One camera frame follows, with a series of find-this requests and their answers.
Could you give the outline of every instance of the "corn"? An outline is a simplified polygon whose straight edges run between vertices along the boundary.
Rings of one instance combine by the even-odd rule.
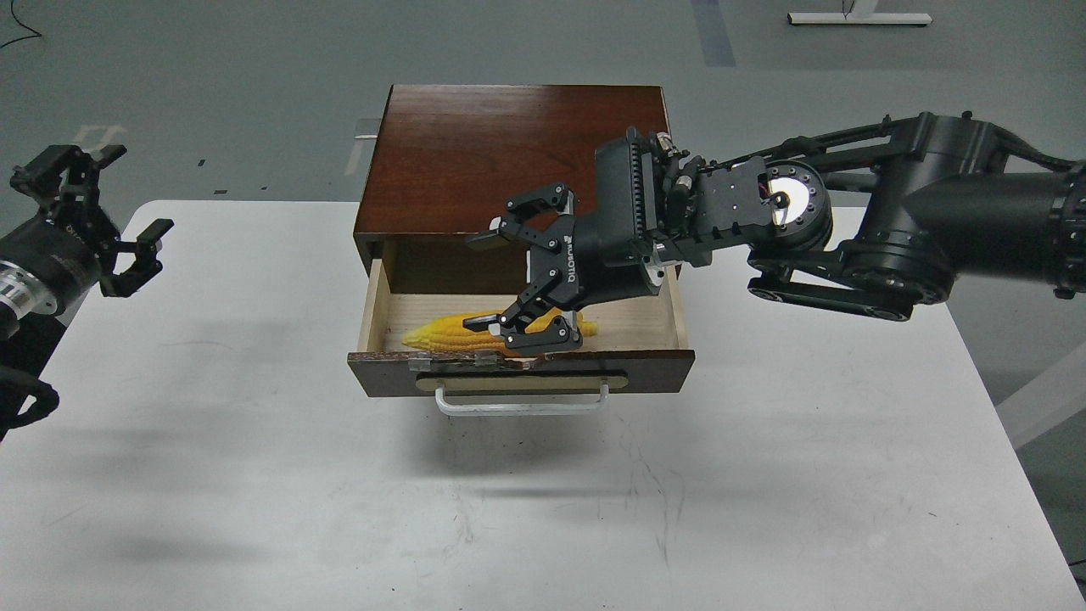
[[[401,342],[408,348],[428,351],[433,353],[473,353],[476,351],[498,351],[506,357],[515,357],[516,353],[505,347],[501,339],[494,338],[487,332],[473,332],[464,329],[464,320],[475,317],[485,317],[488,315],[501,315],[501,310],[489,313],[473,313],[470,315],[454,315],[431,321],[416,330],[404,334]],[[535,319],[528,326],[528,333],[538,333],[551,324],[551,320],[560,313],[557,309],[551,310],[547,315]],[[584,320],[583,315],[577,314],[577,327],[581,330],[583,338],[592,338],[598,333],[596,323]]]

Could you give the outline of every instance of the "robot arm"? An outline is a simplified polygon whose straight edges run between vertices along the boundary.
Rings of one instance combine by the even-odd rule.
[[[887,116],[723,163],[684,162],[689,154],[667,133],[631,128],[596,150],[595,213],[573,216],[577,195],[561,183],[510,199],[468,244],[526,242],[529,285],[502,315],[465,327],[523,355],[576,349],[574,311],[656,294],[664,267],[707,265],[714,250],[740,244],[761,272],[752,293],[891,321],[945,301],[959,273],[1046,281],[1064,298],[1086,290],[1083,163],[1041,154],[970,113]],[[1010,156],[1047,171],[1003,174]],[[825,251],[830,190],[871,198],[857,236]],[[546,229],[525,225],[548,209],[558,216]],[[795,281],[796,270],[838,285]],[[528,334],[552,308],[564,315]]]
[[[39,339],[60,335],[59,323],[45,321],[94,283],[106,296],[130,296],[162,269],[159,241],[174,221],[159,218],[136,241],[124,241],[98,204],[99,173],[124,153],[122,145],[91,154],[56,144],[15,167],[12,188],[33,198],[38,212],[0,237],[0,440],[9,429],[46,418],[60,400],[37,380],[51,353],[36,346]],[[121,252],[135,260],[117,272]],[[20,413],[27,396],[35,403]]]

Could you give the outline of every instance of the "drawer handle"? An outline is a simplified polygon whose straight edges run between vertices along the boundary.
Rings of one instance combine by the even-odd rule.
[[[433,391],[438,408],[445,416],[572,416],[592,413],[607,407],[608,385],[599,383],[599,397],[589,403],[563,404],[450,404],[445,399],[445,383],[439,382]]]

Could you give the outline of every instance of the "white table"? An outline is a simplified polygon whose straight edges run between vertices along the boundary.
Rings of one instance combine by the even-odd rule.
[[[767,303],[735,249],[680,282],[681,394],[451,420],[348,370],[355,207],[136,214],[165,270],[0,446],[0,608],[1086,608],[945,308]]]

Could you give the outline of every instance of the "black wire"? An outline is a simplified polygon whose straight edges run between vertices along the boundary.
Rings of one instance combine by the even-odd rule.
[[[53,387],[37,378],[5,366],[0,366],[0,386],[10,389],[16,395],[28,395],[35,398],[25,412],[17,411],[11,416],[0,416],[0,431],[20,429],[48,417],[60,404],[60,396]]]
[[[14,44],[15,42],[18,42],[20,40],[29,40],[31,38],[45,38],[45,36],[42,36],[40,31],[38,31],[37,29],[34,29],[33,27],[26,25],[25,23],[23,23],[18,18],[18,15],[15,14],[15,0],[11,0],[11,4],[8,5],[8,9],[11,10],[11,18],[15,20],[15,23],[17,23],[20,26],[22,26],[23,29],[31,31],[33,34],[30,34],[29,36],[23,36],[23,37],[20,37],[20,38],[13,38],[13,39],[4,42],[3,44],[0,44],[0,49],[3,49],[8,44]]]

